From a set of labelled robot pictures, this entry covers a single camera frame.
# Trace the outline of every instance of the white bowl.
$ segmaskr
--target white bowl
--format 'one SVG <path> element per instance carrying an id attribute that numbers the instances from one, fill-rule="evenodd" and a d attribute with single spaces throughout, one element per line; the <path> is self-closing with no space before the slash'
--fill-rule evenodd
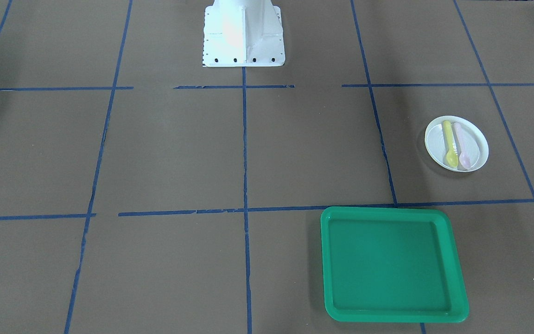
<path id="1" fill-rule="evenodd" d="M 447 146 L 445 143 L 445 137 L 442 131 L 442 122 L 449 121 L 451 123 L 459 122 L 462 125 L 464 132 L 464 144 L 471 160 L 471 169 L 464 169 L 460 163 L 457 168 L 452 168 L 446 161 Z M 454 134 L 454 143 L 457 147 L 457 152 L 460 154 L 460 144 L 456 140 L 456 134 Z M 430 157 L 434 159 L 442 167 L 454 172 L 472 172 L 480 169 L 488 160 L 490 154 L 490 148 L 488 142 L 481 131 L 473 125 L 473 123 L 457 116 L 441 116 L 428 124 L 426 128 L 426 135 L 424 136 L 426 141 L 426 150 L 430 154 Z"/>

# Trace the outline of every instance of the green plastic tray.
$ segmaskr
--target green plastic tray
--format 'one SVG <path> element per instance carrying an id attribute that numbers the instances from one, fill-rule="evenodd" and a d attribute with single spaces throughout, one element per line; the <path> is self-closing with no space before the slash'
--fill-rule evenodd
<path id="1" fill-rule="evenodd" d="M 329 207 L 324 306 L 337 321 L 460 322 L 469 302 L 451 222 L 437 210 Z"/>

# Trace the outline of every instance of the yellow spoon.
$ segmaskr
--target yellow spoon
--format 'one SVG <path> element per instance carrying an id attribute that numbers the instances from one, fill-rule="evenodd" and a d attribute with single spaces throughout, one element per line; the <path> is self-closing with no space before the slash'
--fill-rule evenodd
<path id="1" fill-rule="evenodd" d="M 458 156 L 456 155 L 456 146 L 454 145 L 451 122 L 442 122 L 442 130 L 445 134 L 446 146 L 448 148 L 448 152 L 446 152 L 446 161 L 449 163 L 450 167 L 456 168 L 458 166 Z"/>

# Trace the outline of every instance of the plastic spoon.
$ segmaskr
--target plastic spoon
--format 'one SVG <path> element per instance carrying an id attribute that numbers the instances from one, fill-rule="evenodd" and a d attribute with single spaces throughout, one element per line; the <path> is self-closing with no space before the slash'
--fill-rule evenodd
<path id="1" fill-rule="evenodd" d="M 454 122 L 454 133 L 456 134 L 456 139 L 458 140 L 458 145 L 460 146 L 460 154 L 458 155 L 458 161 L 464 169 L 471 169 L 471 159 L 467 153 L 467 148 L 464 143 L 464 130 L 462 125 L 459 122 Z"/>
<path id="2" fill-rule="evenodd" d="M 448 152 L 446 152 L 446 161 L 449 163 L 450 167 L 457 168 L 458 156 L 456 155 L 456 146 L 454 145 L 454 135 L 452 133 L 451 122 L 442 122 L 442 130 L 445 135 L 446 146 L 448 147 Z"/>

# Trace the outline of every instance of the round plate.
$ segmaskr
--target round plate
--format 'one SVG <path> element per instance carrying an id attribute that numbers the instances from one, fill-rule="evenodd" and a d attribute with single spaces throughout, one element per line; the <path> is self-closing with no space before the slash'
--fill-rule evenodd
<path id="1" fill-rule="evenodd" d="M 464 145 L 467 148 L 469 159 L 471 160 L 471 169 L 464 169 L 460 163 L 457 168 L 452 168 L 446 161 L 447 147 L 445 144 L 445 137 L 442 131 L 442 122 L 449 121 L 451 123 L 459 122 L 464 131 Z M 454 134 L 454 143 L 456 144 L 457 152 L 460 154 L 460 144 L 456 140 L 456 134 Z M 426 128 L 426 150 L 430 154 L 430 157 L 434 159 L 439 165 L 446 169 L 450 169 L 454 172 L 472 172 L 480 169 L 485 165 L 490 154 L 490 148 L 488 142 L 481 131 L 473 125 L 473 123 L 457 116 L 441 116 L 428 124 Z"/>

